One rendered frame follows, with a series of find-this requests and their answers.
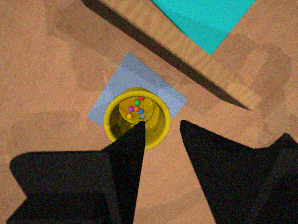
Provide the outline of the wooden rail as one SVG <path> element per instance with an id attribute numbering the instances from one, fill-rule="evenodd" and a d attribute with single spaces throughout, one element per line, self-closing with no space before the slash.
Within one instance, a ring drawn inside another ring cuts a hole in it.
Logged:
<path id="1" fill-rule="evenodd" d="M 142 0 L 82 2 L 219 99 L 249 111 L 263 99 Z"/>

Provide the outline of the yellow cup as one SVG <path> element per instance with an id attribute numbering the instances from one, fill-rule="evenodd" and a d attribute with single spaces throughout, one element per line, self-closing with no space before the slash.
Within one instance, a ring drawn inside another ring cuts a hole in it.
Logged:
<path id="1" fill-rule="evenodd" d="M 131 98 L 133 97 L 133 98 Z M 129 112 L 130 106 L 135 107 L 135 100 L 140 101 L 143 114 Z M 127 115 L 132 114 L 131 120 Z M 144 118 L 139 116 L 145 115 Z M 117 96 L 107 107 L 104 115 L 104 128 L 109 139 L 114 142 L 140 121 L 145 121 L 145 150 L 159 145 L 167 136 L 171 126 L 171 115 L 167 105 L 157 95 L 142 87 L 132 87 Z"/>

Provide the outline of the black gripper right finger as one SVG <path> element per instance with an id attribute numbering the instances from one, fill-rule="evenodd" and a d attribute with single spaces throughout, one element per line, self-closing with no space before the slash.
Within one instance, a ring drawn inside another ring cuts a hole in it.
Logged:
<path id="1" fill-rule="evenodd" d="M 253 149 L 187 120 L 180 133 L 216 224 L 254 224 L 279 177 L 298 173 L 298 146 Z"/>

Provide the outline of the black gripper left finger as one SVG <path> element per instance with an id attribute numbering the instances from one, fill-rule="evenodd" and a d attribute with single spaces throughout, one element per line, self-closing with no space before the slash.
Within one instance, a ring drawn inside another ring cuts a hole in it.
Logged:
<path id="1" fill-rule="evenodd" d="M 94 151 L 28 152 L 9 167 L 28 198 L 31 193 L 99 192 L 111 223 L 133 224 L 145 150 L 145 121 Z"/>

